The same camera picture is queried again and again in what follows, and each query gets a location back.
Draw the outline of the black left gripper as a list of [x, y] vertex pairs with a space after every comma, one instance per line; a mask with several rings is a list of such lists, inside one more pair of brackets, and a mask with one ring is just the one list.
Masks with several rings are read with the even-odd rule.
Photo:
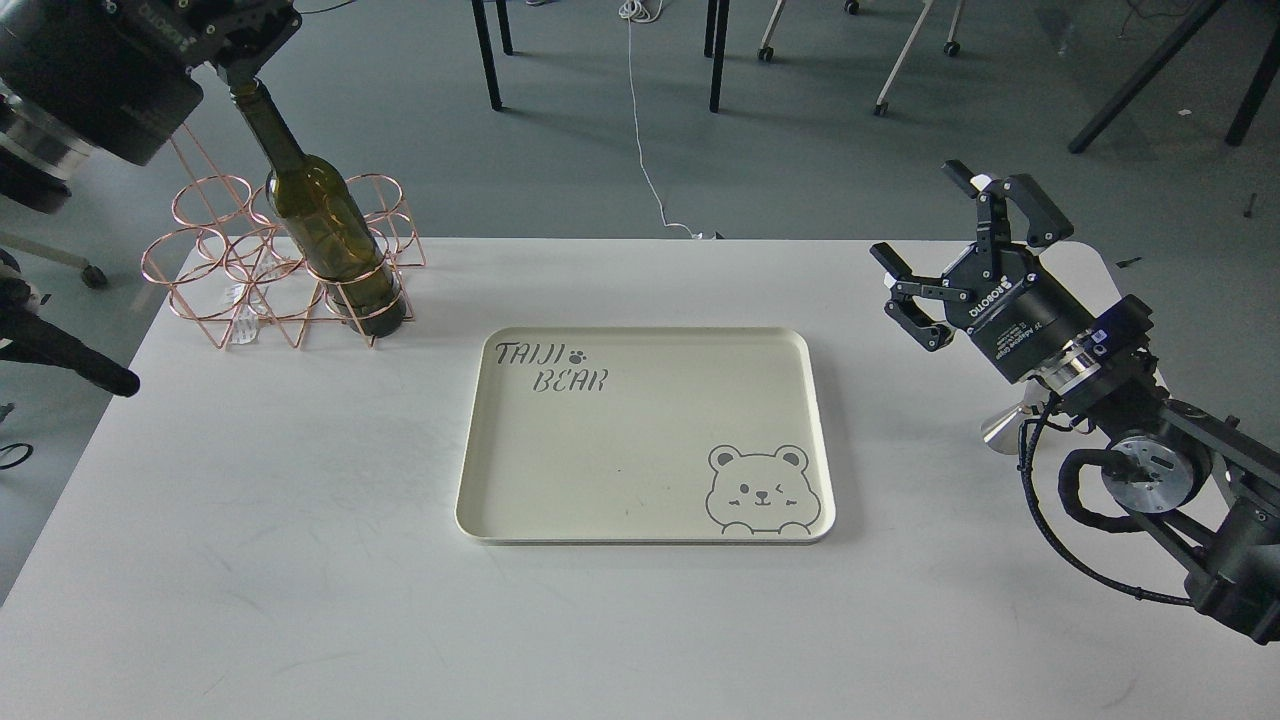
[[301, 22], [292, 1], [5, 1], [3, 87], [143, 165], [204, 99], [191, 68], [247, 85]]

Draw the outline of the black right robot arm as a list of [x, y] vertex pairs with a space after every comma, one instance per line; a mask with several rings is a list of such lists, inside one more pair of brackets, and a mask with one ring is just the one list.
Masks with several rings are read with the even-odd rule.
[[[1279, 634], [1277, 454], [1178, 401], [1156, 379], [1149, 307], [1134, 295], [1089, 313], [1038, 259], [1070, 220], [1025, 174], [989, 178], [957, 160], [943, 173], [975, 202], [975, 241], [940, 277], [916, 275], [887, 243], [884, 311], [922, 347], [964, 333], [1009, 382], [1030, 380], [1044, 406], [1021, 421], [1018, 457], [1030, 515], [1075, 569], [1137, 600], [1193, 607], [1266, 644]], [[1050, 528], [1032, 480], [1052, 416], [1102, 430], [1106, 448], [1071, 451], [1059, 469], [1065, 512], [1107, 533], [1144, 532], [1187, 570], [1183, 597], [1100, 577]]]

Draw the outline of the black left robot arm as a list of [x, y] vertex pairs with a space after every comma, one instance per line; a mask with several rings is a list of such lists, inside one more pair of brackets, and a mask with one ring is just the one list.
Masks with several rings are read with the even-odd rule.
[[150, 163], [202, 101], [193, 68], [250, 79], [300, 24], [289, 1], [5, 1], [3, 196], [51, 214], [93, 151]]

